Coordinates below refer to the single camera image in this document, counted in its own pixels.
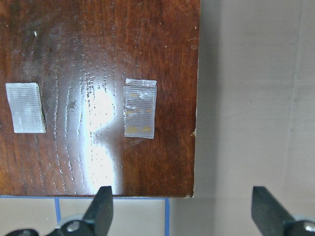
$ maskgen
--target wood grain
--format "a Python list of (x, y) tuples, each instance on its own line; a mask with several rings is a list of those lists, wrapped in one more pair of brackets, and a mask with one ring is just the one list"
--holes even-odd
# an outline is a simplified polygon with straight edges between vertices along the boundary
[[(0, 1), (0, 194), (192, 196), (199, 1)], [(124, 137), (126, 78), (157, 80), (155, 138)], [(47, 132), (15, 134), (5, 83)]]

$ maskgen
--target transparent tape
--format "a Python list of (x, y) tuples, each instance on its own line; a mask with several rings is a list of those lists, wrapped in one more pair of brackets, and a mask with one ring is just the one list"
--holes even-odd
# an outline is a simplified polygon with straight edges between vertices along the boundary
[(126, 79), (124, 98), (125, 136), (153, 139), (157, 82)]
[(5, 84), (15, 133), (45, 133), (37, 83)]

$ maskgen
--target wooden board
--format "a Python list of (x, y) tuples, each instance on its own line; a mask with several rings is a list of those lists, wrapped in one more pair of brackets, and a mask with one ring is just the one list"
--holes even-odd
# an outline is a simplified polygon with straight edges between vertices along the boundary
[[(0, 1), (0, 194), (192, 196), (198, 0)], [(124, 136), (126, 78), (157, 81), (155, 137)], [(44, 134), (5, 83), (37, 82)]]

